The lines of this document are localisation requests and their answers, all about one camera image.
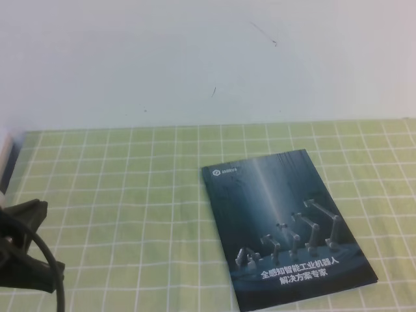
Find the white grid line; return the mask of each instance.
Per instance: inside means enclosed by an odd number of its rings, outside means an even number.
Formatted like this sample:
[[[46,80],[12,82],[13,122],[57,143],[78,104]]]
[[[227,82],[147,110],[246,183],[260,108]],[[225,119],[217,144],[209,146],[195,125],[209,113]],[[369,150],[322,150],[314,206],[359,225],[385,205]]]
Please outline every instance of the white grid line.
[[[107,131],[107,143],[109,143],[109,140],[110,140],[110,131]],[[101,171],[103,171],[103,168],[104,168],[105,156],[107,154],[107,150],[108,150],[108,145],[105,147],[105,150],[104,150],[104,158],[103,158],[103,162],[101,163]],[[101,181],[101,178],[102,178],[102,175],[100,175],[98,177],[97,185],[99,185],[99,183]],[[99,189],[97,188],[96,191],[95,191],[95,194],[94,194],[94,199],[93,199],[93,202],[92,202],[92,207],[91,207],[91,212],[90,212],[90,220],[88,222],[89,224],[92,223],[92,218],[93,218],[93,215],[94,215],[94,206],[95,206],[95,202],[97,201],[97,197],[98,197],[98,190]],[[91,226],[89,226],[87,228],[87,231],[86,231],[85,246],[84,246],[83,252],[81,254],[81,266],[84,263],[84,258],[85,258],[85,253],[86,253],[86,245],[88,244],[88,240],[90,238],[90,230],[91,230]],[[77,278],[75,280],[75,285],[78,285],[80,277],[81,277],[81,270],[78,271]],[[72,309],[73,309],[74,299],[75,299],[75,292],[73,292],[71,294],[70,311],[72,311]]]
[[[380,137],[383,136],[384,133],[364,133],[364,137]],[[400,133],[388,133],[389,136],[397,136],[397,135],[416,135],[416,132],[411,132],[410,130],[408,132],[400,132]],[[317,135],[317,138],[354,138],[354,137],[361,137],[361,135]],[[282,138],[270,138],[271,140],[290,140],[291,138],[294,139],[305,139],[310,138],[313,139],[313,136],[291,136],[289,134],[288,137],[282,137]],[[246,141],[257,141],[257,140],[266,140],[265,138],[248,138]],[[218,142],[218,140],[204,140],[201,139],[201,142]],[[224,142],[241,142],[242,139],[236,139],[236,138],[229,138],[224,139]],[[197,140],[178,140],[180,143],[197,143]],[[141,142],[132,142],[131,145],[150,145],[152,141],[141,141]],[[173,140],[157,140],[155,143],[174,143]],[[109,146],[124,146],[128,145],[128,142],[122,142],[122,143],[110,143]],[[58,146],[40,146],[39,149],[56,149]],[[79,148],[82,147],[82,145],[77,144],[68,144],[65,145],[66,148]],[[88,147],[105,147],[105,144],[88,144]],[[22,147],[22,151],[25,150],[37,150],[35,147]]]
[[[360,125],[358,123],[357,123],[357,126],[358,126],[358,129],[359,129],[360,134],[362,134],[361,127],[360,127]],[[364,146],[367,147],[367,143],[365,142],[364,137],[362,137],[362,139],[363,139],[363,142],[364,142]],[[359,189],[358,189],[358,186],[357,186],[357,184],[355,182],[354,182],[354,186],[356,187],[356,192],[357,192],[358,196],[360,197],[360,195],[359,195]],[[361,207],[363,208],[364,215],[367,216],[367,212],[365,210],[365,206],[364,206],[364,203],[363,203],[362,200],[361,200]],[[371,235],[374,235],[374,230],[372,228],[370,219],[367,219],[367,223],[369,225],[369,229],[370,229]],[[380,246],[378,245],[378,241],[376,239],[374,240],[374,245],[376,246],[377,253],[378,253],[379,257],[381,258],[380,261],[381,261],[382,266],[383,266],[383,269],[384,269],[385,278],[387,279],[388,282],[390,282],[390,277],[388,275],[388,271],[387,271],[387,268],[385,266],[384,259],[382,257],[382,253],[380,251]],[[400,311],[400,304],[398,303],[395,290],[393,289],[393,286],[391,285],[391,283],[389,283],[389,288],[390,288],[391,294],[393,295],[393,300],[395,301],[395,304],[397,306],[397,309]]]
[[[223,138],[222,138],[222,125],[220,125],[220,142],[221,142],[221,163],[224,162],[224,142],[223,142]],[[234,310],[234,286],[233,286],[233,282],[231,280],[231,276],[228,276],[229,278],[229,301],[230,301],[230,306],[231,306],[231,310]]]
[[[343,143],[341,142],[341,138],[339,137],[339,132],[338,132],[338,128],[337,128],[337,125],[336,125],[336,123],[334,123],[334,128],[335,128],[335,132],[337,133],[337,136],[338,136],[338,139],[339,139],[339,144],[340,144],[340,146],[341,146],[341,149],[342,150],[344,150],[343,149]],[[345,161],[347,161],[347,159],[346,159],[346,155],[345,155],[345,153],[343,152],[343,157],[345,158]],[[352,170],[351,170],[351,167],[348,167],[348,171],[349,171],[349,173],[350,173],[350,175],[351,176],[353,176],[352,175]],[[356,189],[356,191],[357,191],[357,194],[358,194],[358,196],[359,196],[359,193],[358,193],[358,188],[357,188],[357,185],[356,185],[356,183],[354,182],[354,186],[355,186],[355,189]],[[360,198],[359,199],[360,200],[360,204],[361,204],[361,208],[364,210],[364,206],[363,206],[363,200]],[[367,219],[367,222],[369,223],[369,216],[367,216],[366,214],[364,215],[364,218],[365,219]],[[364,311],[368,311],[368,309],[367,309],[367,306],[365,305],[365,300],[364,300],[364,296],[363,296],[363,291],[361,290],[361,287],[358,287],[358,294],[359,294],[359,299],[361,300],[361,305],[363,306],[363,308],[364,308]]]
[[[198,154],[197,167],[200,169],[200,127],[197,126]],[[201,188],[198,187],[198,220],[201,218]],[[201,222],[198,222],[198,312],[201,311]]]
[[[384,131],[384,133],[385,133],[385,136],[386,136],[386,138],[387,138],[387,143],[389,144],[389,147],[392,149],[392,145],[391,145],[390,139],[389,139],[389,137],[387,136],[387,133],[385,132],[385,127],[384,127],[384,125],[383,125],[383,124],[382,124],[382,127],[383,127],[383,131]],[[411,185],[410,185],[410,183],[409,183],[409,180],[406,178],[406,173],[404,172],[403,167],[402,167],[402,165],[401,165],[401,163],[400,163],[400,161],[399,161],[399,159],[398,159],[398,157],[397,157],[397,155],[396,155],[395,151],[394,151],[393,149],[392,149],[392,151],[393,151],[393,156],[395,157],[395,160],[396,160],[396,162],[398,163],[398,167],[400,168],[400,171],[402,172],[402,175],[403,175],[403,176],[404,176],[404,178],[405,178],[406,184],[408,185],[408,188],[410,189],[410,192],[413,194],[413,196],[415,196],[415,193],[414,193],[414,191],[413,191],[413,188],[411,187]],[[385,194],[386,196],[388,196],[387,191],[386,191],[386,189],[385,189],[385,187],[384,187],[384,184],[383,184],[383,182],[382,182],[382,179],[381,179],[381,177],[380,177],[380,174],[378,173],[377,169],[375,169],[375,170],[376,170],[377,177],[380,179],[380,183],[382,184],[382,188],[383,188],[384,194]],[[387,198],[387,201],[389,202],[390,210],[391,210],[391,212],[392,212],[392,213],[393,213],[393,215],[394,215],[394,219],[395,219],[395,221],[396,221],[396,224],[397,224],[398,230],[399,230],[400,234],[401,234],[401,235],[403,235],[402,227],[400,226],[400,223],[398,222],[398,219],[397,219],[396,214],[395,214],[395,210],[393,209],[393,205],[391,205],[391,202],[390,202],[390,199],[389,199],[389,198]],[[406,240],[406,239],[404,239],[403,241],[404,241],[404,246],[406,247],[406,250],[407,250],[408,254],[409,254],[409,255],[411,255],[411,251],[410,251],[410,248],[409,248],[409,245],[408,245],[407,240]],[[415,263],[415,261],[414,261],[413,259],[411,259],[411,263],[412,263],[412,265],[413,265],[413,267],[414,267],[414,269],[415,269],[415,271],[416,271],[416,263]]]
[[[177,143],[177,127],[175,127],[175,152],[174,154],[176,154],[176,143]],[[173,187],[175,189],[175,176],[176,176],[176,162],[175,162],[175,157],[174,157],[174,174],[172,175],[172,183],[173,183]],[[169,312],[170,310],[170,275],[171,275],[171,262],[172,262],[172,240],[174,239],[174,213],[175,213],[175,192],[172,192],[172,210],[171,210],[171,224],[170,224],[170,242],[169,242],[169,264],[168,264],[168,290],[166,292],[167,295],[167,299],[166,299],[166,311]]]
[[[83,142],[83,145],[82,145],[82,148],[81,148],[81,155],[84,153],[84,150],[85,150],[85,146],[86,146],[86,138],[87,138],[87,136],[88,136],[88,130],[86,130],[85,131],[85,135],[84,135],[84,142]],[[78,162],[78,164],[77,164],[77,168],[76,168],[76,170],[75,170],[75,175],[77,174],[77,172],[79,171],[79,167],[80,167],[80,161]],[[74,187],[74,185],[75,185],[75,178],[72,180],[72,187]],[[69,193],[69,195],[68,195],[68,199],[67,199],[67,204],[69,204],[69,200],[70,200],[70,197],[71,197],[71,191],[70,191],[70,193]],[[59,233],[58,233],[58,237],[57,237],[57,241],[56,241],[56,243],[55,243],[55,246],[54,246],[54,248],[53,248],[53,256],[56,256],[56,252],[57,252],[57,250],[58,250],[58,246],[59,246],[59,243],[60,243],[60,238],[62,237],[62,230],[63,230],[63,228],[64,228],[64,224],[65,224],[65,220],[66,220],[66,216],[67,216],[67,214],[68,214],[68,210],[66,209],[65,211],[64,211],[64,215],[62,216],[62,222],[61,222],[61,225],[58,227],[59,228]],[[38,308],[36,309],[37,310],[37,312],[39,312],[40,311],[40,309],[41,309],[41,307],[42,307],[42,303],[43,303],[43,300],[44,300],[44,296],[45,296],[45,294],[42,294],[42,298],[40,299],[40,301],[39,301],[39,304],[38,304]]]
[[[58,153],[57,153],[57,159],[59,158],[59,155],[60,155],[60,153],[62,151],[62,145],[64,144],[64,140],[65,140],[65,133],[62,135],[62,139],[60,141],[60,145],[59,145]],[[52,181],[52,177],[53,177],[53,172],[55,172],[55,168],[57,167],[57,159],[55,159],[55,161],[53,162],[52,169],[51,169],[51,175],[50,175],[50,177],[49,177],[49,179],[47,181],[47,185],[46,185],[46,188],[45,188],[46,190],[51,185],[51,181]],[[38,303],[38,308],[36,309],[37,312],[40,311],[40,307],[42,306],[42,303],[44,301],[44,298],[45,298],[45,294],[42,294],[42,297],[40,298],[39,303]]]
[[[258,141],[267,141],[265,139],[248,139],[247,141],[254,141],[254,142],[258,142]],[[368,148],[368,149],[363,149],[363,148],[345,148],[344,151],[387,151],[387,150],[414,150],[414,147],[391,147],[391,148]],[[316,149],[312,149],[308,151],[309,153],[340,153],[341,150],[340,149],[319,149],[318,146]],[[259,151],[255,151],[255,152],[250,152],[250,154],[252,155],[264,155],[265,153]],[[241,153],[227,153],[228,156],[241,156]],[[189,154],[177,154],[176,157],[192,157],[194,156],[194,154],[189,153]],[[221,154],[219,153],[210,153],[210,154],[201,154],[201,157],[212,157],[212,156],[221,156]],[[42,159],[42,160],[38,160],[36,159],[36,155],[33,155],[34,159],[30,159],[24,163],[19,163],[17,165],[17,167],[19,166],[25,166],[26,164],[30,164],[30,163],[35,163],[35,164],[42,164],[42,163],[50,163],[53,159]],[[168,158],[168,157],[175,157],[174,154],[160,154],[160,155],[154,155],[153,158]],[[132,156],[129,159],[131,160],[140,160],[140,159],[150,159],[150,156]],[[98,158],[82,158],[81,161],[83,162],[94,162],[94,161],[102,161],[103,158],[98,157]],[[126,161],[127,157],[107,157],[106,161]],[[71,158],[59,158],[56,159],[55,161],[57,161],[58,163],[66,163],[68,161],[77,161],[77,157],[71,157]]]
[[[319,151],[318,141],[317,141],[317,138],[316,138],[316,136],[315,136],[315,130],[313,129],[313,124],[312,124],[312,123],[310,123],[309,125],[310,125],[310,127],[311,127],[311,129],[312,129],[313,141],[315,142],[315,146],[316,146],[316,148],[317,148],[317,150],[318,150],[318,157],[319,157],[319,161],[320,161],[320,163],[322,164],[322,163],[323,163],[323,162],[322,162],[322,156],[321,156],[320,151]],[[330,193],[332,193],[332,192],[331,192],[331,188],[330,188],[330,184],[328,183],[328,176],[326,175],[325,168],[322,168],[322,171],[324,172],[324,178],[325,178],[325,182],[326,182],[326,184],[327,184],[328,191],[329,191]],[[328,305],[329,305],[330,309],[332,309],[331,297],[330,297],[329,295],[326,295],[326,298],[327,298],[327,300],[328,300]]]
[[[130,137],[129,137],[129,143],[131,142],[131,139],[133,137],[133,128],[130,129]],[[109,267],[109,271],[107,272],[107,278],[105,280],[105,290],[104,290],[104,295],[103,295],[103,301],[101,303],[101,311],[104,312],[104,307],[105,307],[105,300],[107,298],[107,289],[109,288],[109,284],[110,284],[110,276],[111,276],[111,268],[113,267],[113,262],[114,262],[114,253],[115,253],[115,249],[116,249],[116,241],[117,241],[117,230],[118,230],[118,225],[120,224],[120,213],[122,211],[122,201],[123,201],[123,196],[124,196],[124,185],[125,185],[125,180],[127,177],[127,168],[129,166],[129,155],[130,155],[130,147],[131,145],[128,145],[127,148],[127,161],[125,162],[125,172],[124,172],[124,176],[123,176],[123,183],[122,183],[122,193],[120,194],[120,203],[118,205],[117,208],[117,217],[116,217],[116,224],[115,224],[115,228],[114,228],[114,235],[112,237],[112,246],[111,246],[111,256],[110,256],[110,267]]]
[[[155,128],[153,128],[151,133],[151,152],[150,155],[153,155],[153,147],[154,147],[154,141],[155,141]],[[148,190],[146,192],[146,207],[144,208],[144,217],[143,217],[143,228],[142,228],[142,242],[144,240],[144,230],[146,228],[146,219],[148,216],[148,203],[149,203],[149,196],[150,196],[150,182],[151,182],[151,171],[152,171],[152,165],[153,165],[153,158],[150,158],[150,164],[149,164],[149,176],[148,176]],[[143,246],[144,244],[141,244],[140,246],[140,264],[143,263]],[[142,267],[140,266],[138,268],[138,277],[137,277],[137,292],[136,292],[136,299],[135,299],[135,311],[137,311],[137,305],[138,305],[138,296],[139,296],[139,287],[140,287],[140,278],[142,275]]]

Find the white object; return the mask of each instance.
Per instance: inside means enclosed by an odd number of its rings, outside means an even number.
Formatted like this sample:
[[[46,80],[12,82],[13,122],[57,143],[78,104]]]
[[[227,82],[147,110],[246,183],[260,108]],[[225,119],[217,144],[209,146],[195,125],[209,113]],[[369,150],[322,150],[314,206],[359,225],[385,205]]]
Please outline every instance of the white object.
[[[5,172],[5,168],[12,151],[13,139],[6,129],[0,128],[0,179]]]
[[[414,0],[6,1],[0,124],[416,116],[414,12]]]

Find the robotic arm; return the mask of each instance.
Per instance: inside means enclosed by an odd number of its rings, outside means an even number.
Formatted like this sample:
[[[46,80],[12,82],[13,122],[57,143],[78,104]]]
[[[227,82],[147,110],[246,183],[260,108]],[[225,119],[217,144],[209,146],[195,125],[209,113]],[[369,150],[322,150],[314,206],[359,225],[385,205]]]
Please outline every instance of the robotic arm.
[[[0,209],[0,287],[57,291],[57,311],[64,312],[65,264],[58,262],[36,234],[45,220],[47,202],[31,200]],[[34,241],[47,263],[27,255]]]

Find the green checkered tablecloth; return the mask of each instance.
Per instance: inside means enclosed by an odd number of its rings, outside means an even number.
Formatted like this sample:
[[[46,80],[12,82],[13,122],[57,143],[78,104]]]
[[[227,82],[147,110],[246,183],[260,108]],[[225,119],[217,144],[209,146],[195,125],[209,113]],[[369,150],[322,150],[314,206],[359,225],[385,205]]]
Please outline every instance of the green checkered tablecloth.
[[[238,311],[199,168],[306,148],[380,281],[271,311],[416,311],[415,143],[416,120],[34,132],[6,196],[49,202],[68,311]],[[54,310],[0,289],[0,311]]]

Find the tablecloth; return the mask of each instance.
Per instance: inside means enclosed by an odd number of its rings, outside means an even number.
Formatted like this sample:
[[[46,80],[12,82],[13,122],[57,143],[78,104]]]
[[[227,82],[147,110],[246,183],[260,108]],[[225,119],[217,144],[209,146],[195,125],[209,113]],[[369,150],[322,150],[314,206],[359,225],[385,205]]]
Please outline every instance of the tablecloth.
[[[269,310],[416,311],[415,142],[415,119],[30,132],[6,197],[49,203],[68,311],[238,311],[200,167],[305,148],[380,280]]]

